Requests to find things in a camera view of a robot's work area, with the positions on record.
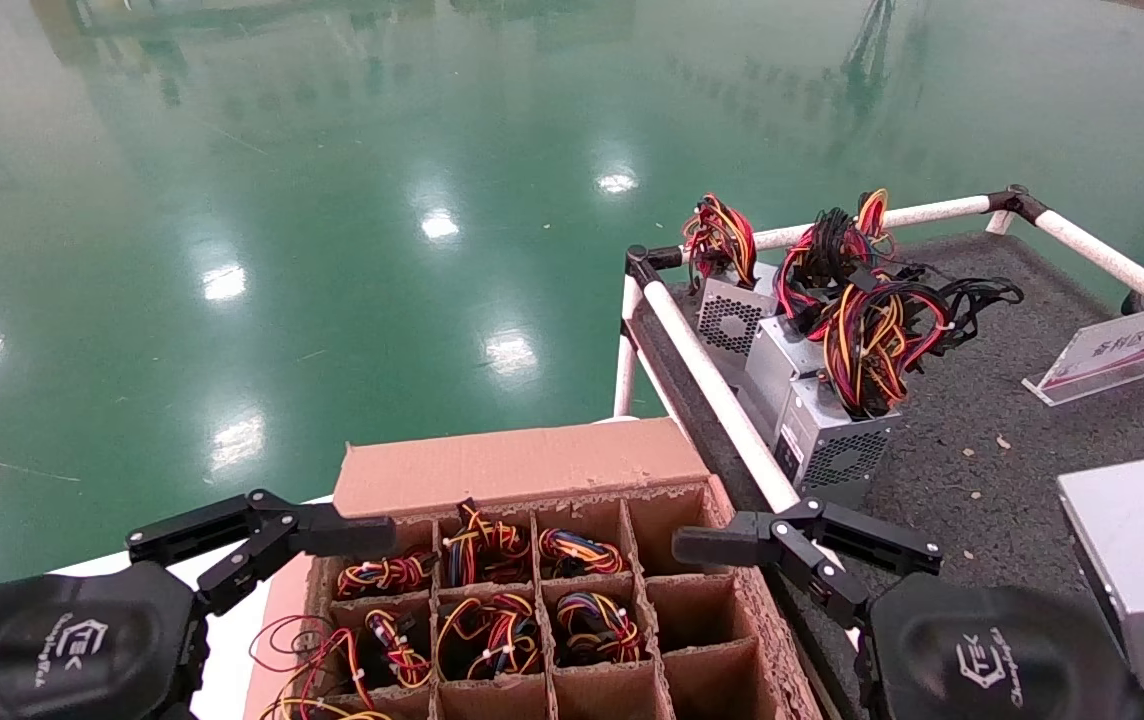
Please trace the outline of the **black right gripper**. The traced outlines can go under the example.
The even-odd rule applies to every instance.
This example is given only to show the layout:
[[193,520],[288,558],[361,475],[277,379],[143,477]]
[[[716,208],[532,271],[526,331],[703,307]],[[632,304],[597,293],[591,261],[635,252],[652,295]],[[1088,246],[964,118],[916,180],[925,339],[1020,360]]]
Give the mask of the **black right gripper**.
[[1087,603],[1014,585],[898,583],[869,591],[820,547],[896,577],[942,573],[936,541],[839,503],[736,512],[681,527],[674,560],[774,568],[843,630],[863,630],[860,698],[874,719],[1133,719],[1142,691]]

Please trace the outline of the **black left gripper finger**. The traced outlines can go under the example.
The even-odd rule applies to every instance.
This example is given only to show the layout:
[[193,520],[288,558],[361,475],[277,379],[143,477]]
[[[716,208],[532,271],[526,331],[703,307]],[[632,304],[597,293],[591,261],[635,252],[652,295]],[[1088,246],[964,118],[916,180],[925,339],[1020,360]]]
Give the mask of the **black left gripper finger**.
[[249,503],[240,512],[243,544],[198,579],[196,602],[202,612],[223,616],[303,555],[334,557],[394,551],[397,528],[389,516],[344,519],[329,503]]

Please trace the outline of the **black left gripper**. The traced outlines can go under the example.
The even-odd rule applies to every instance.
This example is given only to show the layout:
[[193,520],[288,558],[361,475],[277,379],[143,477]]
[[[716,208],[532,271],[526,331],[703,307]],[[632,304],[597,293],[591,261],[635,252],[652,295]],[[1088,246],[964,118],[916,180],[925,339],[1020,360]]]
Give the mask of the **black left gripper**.
[[192,717],[206,622],[161,565],[247,541],[279,509],[257,489],[133,530],[137,565],[116,573],[0,583],[0,719]]

